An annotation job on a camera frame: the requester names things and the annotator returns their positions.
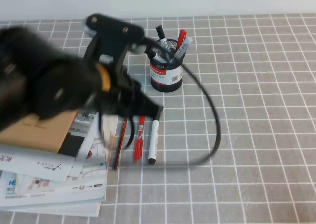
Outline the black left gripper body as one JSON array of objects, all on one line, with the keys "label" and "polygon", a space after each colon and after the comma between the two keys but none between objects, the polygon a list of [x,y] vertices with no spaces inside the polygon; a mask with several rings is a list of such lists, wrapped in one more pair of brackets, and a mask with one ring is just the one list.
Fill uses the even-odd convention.
[{"label": "black left gripper body", "polygon": [[101,79],[101,90],[95,103],[100,113],[123,118],[149,117],[149,106],[157,104],[141,91],[139,82],[131,78],[124,66],[112,68],[96,64]]}]

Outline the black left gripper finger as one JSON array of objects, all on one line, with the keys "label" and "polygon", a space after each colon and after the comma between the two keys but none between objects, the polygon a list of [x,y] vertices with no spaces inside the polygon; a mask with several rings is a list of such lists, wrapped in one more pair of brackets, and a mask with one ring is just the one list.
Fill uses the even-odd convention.
[{"label": "black left gripper finger", "polygon": [[160,118],[161,118],[161,114],[163,112],[163,109],[164,107],[161,106],[161,105],[158,105],[158,104],[151,104],[149,106],[149,117],[152,119],[152,120],[157,120],[157,121],[160,121]]}]

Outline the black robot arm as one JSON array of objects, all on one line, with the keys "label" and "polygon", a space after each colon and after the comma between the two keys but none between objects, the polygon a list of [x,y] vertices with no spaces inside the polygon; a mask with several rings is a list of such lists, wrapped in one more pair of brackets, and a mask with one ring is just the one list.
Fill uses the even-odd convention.
[{"label": "black robot arm", "polygon": [[0,127],[78,109],[122,118],[157,118],[153,102],[126,71],[54,48],[24,27],[0,32]]}]

